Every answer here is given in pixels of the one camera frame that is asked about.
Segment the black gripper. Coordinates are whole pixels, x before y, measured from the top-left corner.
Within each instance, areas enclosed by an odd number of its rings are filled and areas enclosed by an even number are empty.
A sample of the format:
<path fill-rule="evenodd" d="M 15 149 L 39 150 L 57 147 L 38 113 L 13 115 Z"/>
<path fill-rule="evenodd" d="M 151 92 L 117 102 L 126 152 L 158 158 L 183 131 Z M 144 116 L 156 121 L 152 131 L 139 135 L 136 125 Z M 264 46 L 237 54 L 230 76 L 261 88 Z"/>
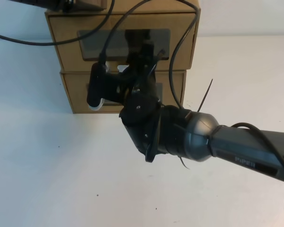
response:
<path fill-rule="evenodd" d="M 154 46 L 144 43 L 121 73 L 104 73 L 102 97 L 123 105 L 119 114 L 130 138 L 146 162 L 158 151 L 161 103 L 157 95 Z"/>

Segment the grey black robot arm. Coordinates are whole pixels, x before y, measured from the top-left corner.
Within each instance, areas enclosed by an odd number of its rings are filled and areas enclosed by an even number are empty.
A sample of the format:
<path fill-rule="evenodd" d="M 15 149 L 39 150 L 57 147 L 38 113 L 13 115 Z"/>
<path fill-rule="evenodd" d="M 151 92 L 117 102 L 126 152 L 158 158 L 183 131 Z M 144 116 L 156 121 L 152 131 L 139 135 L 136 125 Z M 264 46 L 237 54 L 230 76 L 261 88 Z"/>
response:
<path fill-rule="evenodd" d="M 91 82 L 99 97 L 122 104 L 119 114 L 131 140 L 147 162 L 159 154 L 202 162 L 218 157 L 284 182 L 284 133 L 262 131 L 240 122 L 220 125 L 210 114 L 163 105 L 155 68 L 164 54 L 144 43 L 129 66 L 116 75 L 106 70 L 106 51 L 93 66 Z"/>

